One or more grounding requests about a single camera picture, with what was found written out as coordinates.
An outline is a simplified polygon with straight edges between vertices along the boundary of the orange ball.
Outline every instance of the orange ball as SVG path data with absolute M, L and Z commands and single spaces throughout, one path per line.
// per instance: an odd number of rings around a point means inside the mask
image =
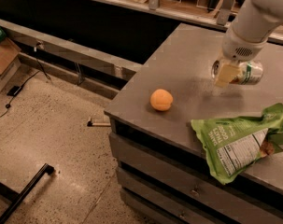
M 173 97 L 171 93 L 166 90 L 158 89 L 150 96 L 151 106 L 159 111 L 166 111 L 171 107 Z

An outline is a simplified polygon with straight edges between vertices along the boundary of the floor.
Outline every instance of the floor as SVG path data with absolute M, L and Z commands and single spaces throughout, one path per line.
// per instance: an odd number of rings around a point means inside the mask
M 7 91 L 35 69 L 25 64 L 0 93 L 0 115 Z M 120 199 L 109 127 L 87 127 L 89 117 L 107 121 L 110 100 L 68 81 L 66 74 L 30 79 L 0 118 L 0 181 L 21 192 L 44 163 L 44 175 L 7 221 L 16 223 L 150 223 Z M 0 197 L 0 215 L 8 202 Z

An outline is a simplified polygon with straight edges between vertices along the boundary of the chip bag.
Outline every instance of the chip bag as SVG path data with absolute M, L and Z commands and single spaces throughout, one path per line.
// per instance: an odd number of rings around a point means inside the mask
M 265 108 L 261 117 L 193 119 L 203 144 L 210 174 L 221 184 L 234 179 L 252 163 L 283 151 L 283 104 Z

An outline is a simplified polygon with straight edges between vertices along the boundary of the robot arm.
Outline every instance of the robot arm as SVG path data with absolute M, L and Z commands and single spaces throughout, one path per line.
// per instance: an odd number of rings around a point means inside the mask
M 224 87 L 232 81 L 239 72 L 237 65 L 253 60 L 281 24 L 283 0 L 246 0 L 223 38 L 219 59 L 224 65 L 215 84 Z

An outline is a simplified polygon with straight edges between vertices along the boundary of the wire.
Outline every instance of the wire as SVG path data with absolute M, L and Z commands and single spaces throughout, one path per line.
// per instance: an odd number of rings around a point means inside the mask
M 21 88 L 23 88 L 24 85 L 25 85 L 31 78 L 35 77 L 39 72 L 40 72 L 40 71 L 37 71 L 37 72 L 35 72 L 33 75 L 31 75 L 29 78 L 27 78 L 27 79 L 25 80 L 25 82 L 23 82 L 23 83 L 21 84 Z M 2 118 L 2 117 L 8 112 L 8 110 L 11 108 L 11 102 L 12 102 L 13 99 L 16 98 L 16 97 L 17 97 L 17 96 L 13 96 L 13 97 L 10 99 L 10 101 L 5 105 L 5 108 L 7 109 L 7 111 L 4 112 L 2 115 L 0 115 L 0 118 Z
M 39 60 L 38 60 L 37 58 L 36 58 L 36 60 L 37 60 L 37 62 L 39 63 L 39 66 L 40 66 L 42 72 L 44 73 L 45 77 L 46 77 L 47 79 L 51 80 L 51 79 L 50 79 L 50 76 L 46 73 L 46 71 L 45 71 L 45 69 L 44 69 L 44 66 L 39 62 Z

